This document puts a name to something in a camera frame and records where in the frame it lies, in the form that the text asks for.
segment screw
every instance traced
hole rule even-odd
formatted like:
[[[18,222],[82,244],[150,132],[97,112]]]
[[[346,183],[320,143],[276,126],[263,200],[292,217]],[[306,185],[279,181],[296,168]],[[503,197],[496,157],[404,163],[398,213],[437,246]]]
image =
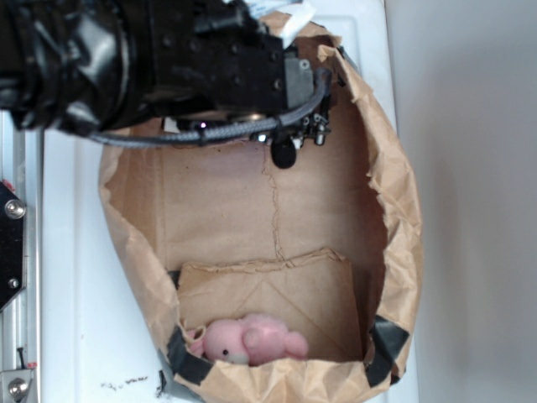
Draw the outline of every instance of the screw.
[[[170,34],[162,35],[162,45],[165,48],[171,48],[174,45],[174,38]]]
[[[280,78],[278,78],[274,80],[272,87],[276,91],[281,91],[284,89],[284,82]]]
[[[308,70],[310,68],[310,62],[308,60],[306,60],[306,59],[302,59],[300,61],[300,68],[302,70]]]
[[[26,206],[20,200],[13,199],[6,203],[4,211],[12,220],[19,220],[26,214]]]
[[[18,279],[11,279],[10,281],[8,281],[8,285],[9,288],[15,290],[16,288],[18,288],[19,285]]]
[[[14,379],[9,383],[8,391],[15,401],[21,401],[28,393],[28,384],[20,378]]]
[[[200,43],[196,39],[191,39],[188,43],[188,47],[192,52],[199,52],[201,49]]]

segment black tape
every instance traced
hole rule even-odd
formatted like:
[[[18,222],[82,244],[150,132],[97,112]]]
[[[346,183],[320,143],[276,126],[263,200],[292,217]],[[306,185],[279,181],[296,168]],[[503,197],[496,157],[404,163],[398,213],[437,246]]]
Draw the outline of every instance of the black tape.
[[[162,370],[159,371],[160,377],[160,386],[157,389],[157,397],[161,397],[163,393],[167,395],[172,395],[178,397],[182,400],[191,401],[192,403],[205,403],[198,394],[194,393],[192,390],[186,386],[175,382],[174,373],[172,368],[166,362],[166,358],[159,351],[159,360],[162,364]]]
[[[366,370],[366,375],[369,386],[373,388],[381,384],[391,374],[395,359],[401,353],[410,334],[395,323],[376,316],[371,336],[375,345],[375,356]]]
[[[201,384],[212,368],[209,361],[200,359],[186,350],[183,334],[178,327],[168,344],[168,360],[174,374],[196,385]]]

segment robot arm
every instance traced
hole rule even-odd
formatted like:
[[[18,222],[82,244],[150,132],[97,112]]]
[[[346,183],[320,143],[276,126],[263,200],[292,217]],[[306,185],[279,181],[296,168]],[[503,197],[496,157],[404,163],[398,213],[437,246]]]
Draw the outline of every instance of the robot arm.
[[[267,133],[273,156],[327,133],[330,74],[317,72],[315,90],[309,62],[243,0],[0,0],[0,35],[0,108],[21,129],[124,147]],[[154,117],[180,133],[104,133]]]

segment black cable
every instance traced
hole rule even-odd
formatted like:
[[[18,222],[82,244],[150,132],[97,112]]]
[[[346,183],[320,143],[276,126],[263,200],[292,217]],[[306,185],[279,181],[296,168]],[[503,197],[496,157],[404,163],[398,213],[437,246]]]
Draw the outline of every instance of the black cable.
[[[173,144],[206,144],[238,139],[252,133],[261,133],[274,130],[279,125],[289,126],[299,122],[304,116],[312,113],[321,103],[325,95],[330,93],[331,71],[317,69],[315,72],[315,93],[313,97],[294,111],[283,113],[276,118],[266,118],[255,122],[234,123],[218,128],[209,128],[203,132],[203,136],[197,130],[183,133],[166,134],[152,137],[128,137],[113,133],[92,133],[89,139],[105,145],[123,147],[128,149],[157,148]]]

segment pink plush toy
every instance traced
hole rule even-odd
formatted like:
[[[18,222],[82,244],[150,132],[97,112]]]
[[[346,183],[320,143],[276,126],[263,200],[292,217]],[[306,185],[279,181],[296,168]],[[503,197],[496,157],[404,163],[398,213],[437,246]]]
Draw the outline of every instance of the pink plush toy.
[[[188,332],[193,337],[195,331]],[[308,342],[298,332],[270,315],[251,313],[243,319],[221,319],[209,325],[203,338],[194,341],[190,351],[210,361],[220,359],[234,364],[261,365],[275,359],[306,359]]]

